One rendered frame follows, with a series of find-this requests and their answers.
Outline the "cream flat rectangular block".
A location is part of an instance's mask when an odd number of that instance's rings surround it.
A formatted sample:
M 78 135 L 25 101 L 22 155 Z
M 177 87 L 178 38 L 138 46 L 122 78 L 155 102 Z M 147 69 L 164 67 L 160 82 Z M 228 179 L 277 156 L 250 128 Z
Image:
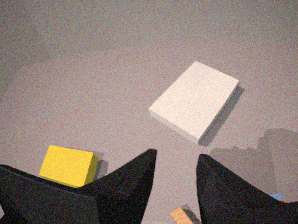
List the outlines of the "cream flat rectangular block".
M 194 61 L 149 108 L 150 116 L 198 145 L 239 81 Z

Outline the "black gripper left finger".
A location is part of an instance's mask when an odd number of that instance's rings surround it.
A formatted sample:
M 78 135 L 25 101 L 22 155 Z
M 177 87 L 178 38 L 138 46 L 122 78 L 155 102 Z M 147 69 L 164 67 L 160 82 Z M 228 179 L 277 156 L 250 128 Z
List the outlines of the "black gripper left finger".
M 72 188 L 0 164 L 0 205 L 32 224 L 141 224 L 157 149 L 93 183 Z

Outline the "yellow block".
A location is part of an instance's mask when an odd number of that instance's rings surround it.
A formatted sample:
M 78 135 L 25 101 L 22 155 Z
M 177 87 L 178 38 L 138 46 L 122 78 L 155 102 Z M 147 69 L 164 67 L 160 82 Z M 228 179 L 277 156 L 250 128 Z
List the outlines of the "yellow block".
M 93 152 L 49 145 L 39 175 L 53 183 L 80 188 L 81 185 L 93 183 L 98 160 Z

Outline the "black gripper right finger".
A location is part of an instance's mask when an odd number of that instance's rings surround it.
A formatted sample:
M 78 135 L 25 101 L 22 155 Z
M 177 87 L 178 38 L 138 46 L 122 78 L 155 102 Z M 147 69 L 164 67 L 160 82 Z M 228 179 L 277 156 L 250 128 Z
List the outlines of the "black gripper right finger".
M 278 201 L 208 155 L 197 160 L 202 224 L 298 224 L 298 201 Z

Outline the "wooden plank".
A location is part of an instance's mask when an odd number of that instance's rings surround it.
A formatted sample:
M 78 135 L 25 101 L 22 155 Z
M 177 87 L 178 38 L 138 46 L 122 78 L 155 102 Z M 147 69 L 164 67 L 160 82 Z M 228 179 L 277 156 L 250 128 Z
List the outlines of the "wooden plank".
M 188 214 L 184 212 L 184 209 L 177 208 L 176 210 L 173 210 L 173 212 L 170 212 L 170 216 L 174 218 L 174 221 L 177 222 L 177 224 L 193 224 L 193 221 L 190 220 L 190 217 L 188 217 Z

